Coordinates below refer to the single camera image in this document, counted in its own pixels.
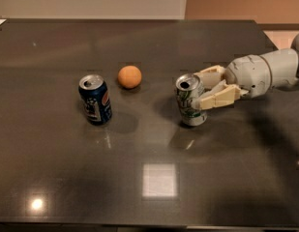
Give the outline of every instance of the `can top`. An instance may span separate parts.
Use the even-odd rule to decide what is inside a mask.
[[[104,79],[97,74],[89,74],[81,78],[79,81],[79,87],[84,90],[95,90],[100,88],[104,82]]]
[[[200,79],[196,74],[186,73],[184,75],[181,75],[176,80],[176,88],[182,91],[194,90],[195,88],[197,88],[199,82]]]

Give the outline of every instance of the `green and silver can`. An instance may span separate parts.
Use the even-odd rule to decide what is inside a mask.
[[[205,92],[200,78],[192,73],[181,75],[176,80],[176,97],[183,123],[188,126],[198,126],[207,119],[206,111],[191,107],[193,99],[199,98]]]

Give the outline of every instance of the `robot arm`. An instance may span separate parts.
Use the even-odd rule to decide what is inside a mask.
[[[209,90],[193,100],[192,108],[206,110],[226,106],[241,98],[264,95],[272,88],[292,89],[299,84],[299,58],[294,49],[233,60],[226,69],[214,66],[195,73]]]

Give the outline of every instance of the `soda can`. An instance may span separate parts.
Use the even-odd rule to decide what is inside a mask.
[[[206,111],[191,107],[193,99],[205,92],[200,78],[192,73],[181,75],[176,80],[176,97],[183,123],[188,126],[198,126],[207,119]]]
[[[112,112],[104,79],[97,74],[86,75],[80,79],[78,90],[87,118],[97,125],[106,123]]]

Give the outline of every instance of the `table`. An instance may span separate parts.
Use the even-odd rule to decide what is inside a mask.
[[[248,20],[23,20],[0,27],[0,222],[299,227],[299,91],[181,123],[174,82],[275,50]],[[141,85],[116,75],[138,66]],[[104,77],[113,117],[84,117]]]

